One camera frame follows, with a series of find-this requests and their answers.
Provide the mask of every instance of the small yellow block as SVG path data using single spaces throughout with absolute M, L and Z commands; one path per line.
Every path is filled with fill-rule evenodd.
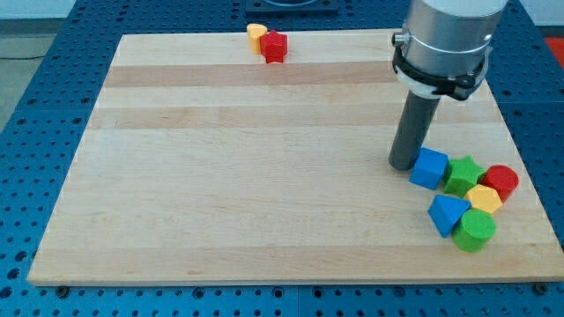
M 254 54 L 261 54 L 261 36 L 268 32 L 266 26 L 251 23 L 247 26 L 250 48 Z
M 497 191 L 484 185 L 471 188 L 464 195 L 464 199 L 470 201 L 473 209 L 483 210 L 489 214 L 495 213 L 503 205 Z

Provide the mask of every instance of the wooden table surface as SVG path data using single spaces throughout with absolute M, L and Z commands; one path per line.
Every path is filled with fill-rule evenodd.
M 436 194 L 387 157 L 406 89 L 393 30 L 126 35 L 28 279 L 37 285 L 552 281 L 564 256 L 484 83 L 443 98 L 425 146 L 521 185 L 477 254 L 443 239 Z

